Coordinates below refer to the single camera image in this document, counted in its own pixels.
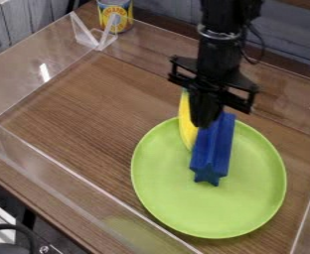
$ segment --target green plate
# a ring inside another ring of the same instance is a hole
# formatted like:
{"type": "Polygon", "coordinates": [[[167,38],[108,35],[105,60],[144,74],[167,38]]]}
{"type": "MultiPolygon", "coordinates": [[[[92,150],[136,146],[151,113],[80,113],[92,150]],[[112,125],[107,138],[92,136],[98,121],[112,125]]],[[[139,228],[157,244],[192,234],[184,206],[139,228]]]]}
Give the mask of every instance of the green plate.
{"type": "Polygon", "coordinates": [[[143,205],[185,234],[228,238],[248,233],[283,202],[286,173],[273,145],[235,122],[230,174],[218,187],[194,182],[190,160],[173,118],[147,133],[133,152],[131,179],[143,205]]]}

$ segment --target tabletop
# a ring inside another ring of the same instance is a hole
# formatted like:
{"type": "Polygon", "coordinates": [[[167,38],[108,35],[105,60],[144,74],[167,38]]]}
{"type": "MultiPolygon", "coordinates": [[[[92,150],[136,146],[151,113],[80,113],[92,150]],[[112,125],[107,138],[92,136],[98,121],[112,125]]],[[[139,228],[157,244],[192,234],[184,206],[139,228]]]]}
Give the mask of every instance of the tabletop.
{"type": "MultiPolygon", "coordinates": [[[[90,4],[77,10],[88,27],[93,26],[94,12],[90,4]]],[[[13,51],[28,54],[32,40],[38,41],[38,45],[46,44],[50,33],[70,28],[61,20],[13,51]]],[[[177,45],[165,43],[169,39],[159,40],[156,34],[147,38],[143,32],[139,30],[137,36],[144,42],[149,40],[175,52],[177,45]]],[[[123,36],[119,40],[120,45],[123,40],[127,42],[123,36]]],[[[13,51],[0,56],[0,63],[13,51]]],[[[62,53],[54,51],[52,57],[62,53]]],[[[115,253],[113,248],[119,253],[132,253],[94,226],[94,217],[89,215],[100,212],[100,206],[105,206],[105,213],[113,213],[113,206],[89,191],[94,187],[165,228],[135,195],[129,162],[147,131],[176,116],[180,89],[161,76],[169,64],[159,64],[160,56],[147,52],[147,64],[153,70],[148,71],[143,67],[144,60],[132,57],[139,52],[124,47],[121,54],[125,61],[117,58],[120,52],[117,56],[113,45],[104,53],[89,52],[0,116],[0,128],[74,171],[69,175],[58,169],[60,165],[44,164],[41,158],[29,156],[29,148],[7,138],[10,152],[29,166],[29,175],[10,170],[14,165],[0,161],[0,185],[92,253],[115,253]],[[78,180],[89,181],[93,186],[84,188],[78,180]]],[[[287,253],[310,198],[310,79],[267,64],[243,63],[240,70],[259,84],[260,94],[254,114],[228,111],[264,135],[281,154],[287,172],[283,205],[259,229],[236,238],[199,239],[165,229],[203,253],[287,253]]]]}

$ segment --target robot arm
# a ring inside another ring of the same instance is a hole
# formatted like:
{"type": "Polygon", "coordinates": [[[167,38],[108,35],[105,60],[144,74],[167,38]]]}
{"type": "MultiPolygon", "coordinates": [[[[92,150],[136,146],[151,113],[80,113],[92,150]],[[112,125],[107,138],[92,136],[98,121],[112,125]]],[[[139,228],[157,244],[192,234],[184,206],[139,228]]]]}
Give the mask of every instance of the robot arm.
{"type": "Polygon", "coordinates": [[[260,5],[262,0],[202,0],[198,58],[171,57],[169,81],[190,92],[191,120],[196,127],[208,128],[224,106],[250,112],[258,86],[240,74],[238,67],[247,29],[259,16],[260,5]],[[179,73],[179,67],[194,77],[179,73]],[[236,96],[230,88],[244,91],[247,97],[236,96]]]}

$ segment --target can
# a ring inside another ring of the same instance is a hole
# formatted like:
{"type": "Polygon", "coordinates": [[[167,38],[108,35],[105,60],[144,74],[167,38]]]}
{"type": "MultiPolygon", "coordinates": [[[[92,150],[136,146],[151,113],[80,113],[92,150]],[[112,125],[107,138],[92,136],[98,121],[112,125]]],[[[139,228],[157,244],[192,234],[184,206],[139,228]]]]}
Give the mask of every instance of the can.
{"type": "Polygon", "coordinates": [[[101,30],[105,29],[107,22],[112,13],[116,18],[112,23],[111,33],[123,33],[131,29],[133,24],[132,0],[96,0],[98,25],[101,30]]]}

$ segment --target blue block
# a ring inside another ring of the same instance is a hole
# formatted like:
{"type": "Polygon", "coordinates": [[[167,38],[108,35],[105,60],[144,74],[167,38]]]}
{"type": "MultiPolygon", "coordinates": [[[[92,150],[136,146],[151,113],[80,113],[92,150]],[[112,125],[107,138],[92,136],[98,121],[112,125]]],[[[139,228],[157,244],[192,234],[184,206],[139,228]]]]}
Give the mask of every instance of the blue block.
{"type": "Polygon", "coordinates": [[[208,129],[199,129],[190,166],[195,182],[218,186],[219,179],[228,174],[234,119],[232,114],[223,112],[208,129]]]}

